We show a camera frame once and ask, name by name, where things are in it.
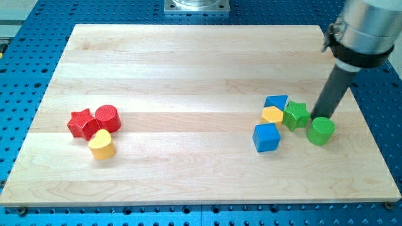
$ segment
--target blue pegboard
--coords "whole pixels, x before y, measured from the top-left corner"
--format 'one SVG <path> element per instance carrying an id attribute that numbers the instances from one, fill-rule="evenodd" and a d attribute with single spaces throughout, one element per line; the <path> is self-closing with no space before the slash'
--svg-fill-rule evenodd
<path id="1" fill-rule="evenodd" d="M 75 24 L 317 24 L 325 31 L 342 6 L 341 0 L 233 0 L 229 15 L 164 15 L 158 0 L 39 0 L 0 60 L 0 180 L 13 167 Z M 350 87 L 401 189 L 402 81 L 385 64 L 363 70 Z M 190 213 L 183 207 L 48 207 L 27 212 L 0 207 L 0 225 L 402 225 L 401 201 L 195 205 Z"/>

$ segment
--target green block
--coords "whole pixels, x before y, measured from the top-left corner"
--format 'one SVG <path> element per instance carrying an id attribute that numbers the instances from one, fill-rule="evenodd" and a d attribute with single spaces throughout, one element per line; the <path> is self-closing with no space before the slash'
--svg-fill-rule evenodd
<path id="1" fill-rule="evenodd" d="M 306 127 L 310 113 L 306 110 L 306 104 L 289 101 L 289 105 L 283 111 L 282 124 L 286 125 L 290 131 L 296 128 Z"/>
<path id="2" fill-rule="evenodd" d="M 335 124 L 326 117 L 316 117 L 307 131 L 307 139 L 318 146 L 326 144 L 335 131 Z"/>

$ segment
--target green cylinder block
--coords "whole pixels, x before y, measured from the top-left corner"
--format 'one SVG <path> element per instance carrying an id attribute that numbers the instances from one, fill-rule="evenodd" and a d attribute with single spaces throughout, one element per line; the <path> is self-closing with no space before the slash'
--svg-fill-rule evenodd
<path id="1" fill-rule="evenodd" d="M 307 139 L 318 146 L 328 142 L 335 131 L 335 124 L 326 117 L 316 117 L 307 131 Z"/>

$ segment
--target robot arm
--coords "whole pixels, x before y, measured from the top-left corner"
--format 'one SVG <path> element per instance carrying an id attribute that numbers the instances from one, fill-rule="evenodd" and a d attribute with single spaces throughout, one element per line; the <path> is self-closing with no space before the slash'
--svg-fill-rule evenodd
<path id="1" fill-rule="evenodd" d="M 402 30 L 402 0 L 348 0 L 325 34 L 324 48 L 335 59 L 312 111 L 312 119 L 331 117 L 361 68 L 382 65 Z"/>

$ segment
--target wood grain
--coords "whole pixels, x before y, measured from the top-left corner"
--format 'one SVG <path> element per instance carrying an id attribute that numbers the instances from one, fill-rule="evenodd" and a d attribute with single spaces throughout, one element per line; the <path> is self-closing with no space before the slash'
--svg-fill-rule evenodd
<path id="1" fill-rule="evenodd" d="M 383 202 L 401 198 L 350 90 L 314 146 L 251 136 L 267 95 L 311 110 L 334 59 L 317 26 L 77 25 L 0 204 L 18 206 Z M 115 105 L 117 154 L 96 161 L 70 112 Z"/>

